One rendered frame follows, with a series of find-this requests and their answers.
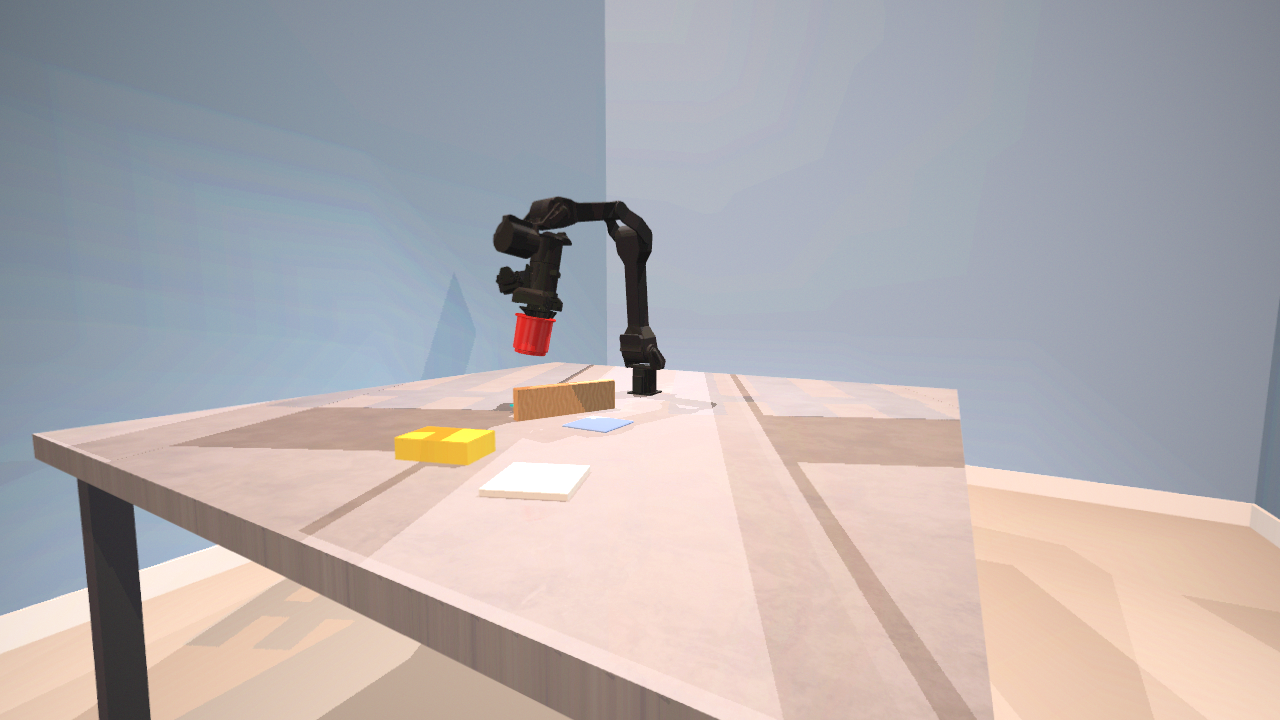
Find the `red cup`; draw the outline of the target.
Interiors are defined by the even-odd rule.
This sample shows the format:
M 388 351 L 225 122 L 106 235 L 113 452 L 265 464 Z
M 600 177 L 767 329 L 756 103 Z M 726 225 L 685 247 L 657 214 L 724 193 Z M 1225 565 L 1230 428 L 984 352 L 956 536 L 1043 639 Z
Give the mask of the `red cup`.
M 532 356 L 545 356 L 550 343 L 552 325 L 556 319 L 526 316 L 516 313 L 515 352 Z

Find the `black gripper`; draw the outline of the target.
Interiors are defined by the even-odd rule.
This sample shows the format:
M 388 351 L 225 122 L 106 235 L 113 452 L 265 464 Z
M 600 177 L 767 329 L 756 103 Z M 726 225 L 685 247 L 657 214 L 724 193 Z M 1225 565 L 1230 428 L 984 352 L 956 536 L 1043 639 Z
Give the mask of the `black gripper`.
M 512 302 L 527 304 L 527 307 L 518 306 L 526 316 L 553 319 L 557 314 L 553 311 L 562 313 L 563 307 L 563 302 L 556 293 L 561 266 L 531 261 L 527 268 L 530 268 L 530 290 L 527 287 L 515 290 Z

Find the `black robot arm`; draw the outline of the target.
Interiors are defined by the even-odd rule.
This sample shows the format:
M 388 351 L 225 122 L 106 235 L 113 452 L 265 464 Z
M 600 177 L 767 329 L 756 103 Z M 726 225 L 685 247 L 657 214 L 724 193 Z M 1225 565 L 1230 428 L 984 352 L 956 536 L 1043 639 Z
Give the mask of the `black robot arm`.
M 620 227 L 616 220 L 625 225 Z M 571 240 L 564 232 L 540 234 L 539 231 L 561 229 L 579 222 L 605 222 L 608 234 L 614 240 L 617 252 L 625 263 L 628 327 L 625 334 L 620 334 L 620 351 L 625 366 L 634 368 L 632 391 L 627 395 L 662 393 L 662 389 L 657 389 L 657 370 L 664 369 L 666 357 L 657 347 L 657 336 L 649 325 L 646 299 L 646 260 L 652 254 L 653 234 L 641 217 L 621 201 L 573 202 L 562 197 L 544 199 L 532 202 L 524 220 L 513 215 L 503 217 L 494 234 L 494 246 L 498 252 L 530 258 L 530 263 L 561 266 L 562 249 L 571 246 Z M 527 266 L 529 264 L 524 272 L 500 268 L 497 275 L 500 293 L 513 293 L 518 287 L 530 290 Z

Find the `yellow flat block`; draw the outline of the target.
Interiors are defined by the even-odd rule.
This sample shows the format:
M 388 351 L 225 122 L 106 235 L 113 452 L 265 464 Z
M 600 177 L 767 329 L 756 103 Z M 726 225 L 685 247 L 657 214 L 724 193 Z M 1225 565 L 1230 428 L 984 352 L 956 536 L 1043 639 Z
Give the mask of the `yellow flat block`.
M 396 437 L 396 459 L 468 465 L 497 451 L 495 430 L 424 427 Z

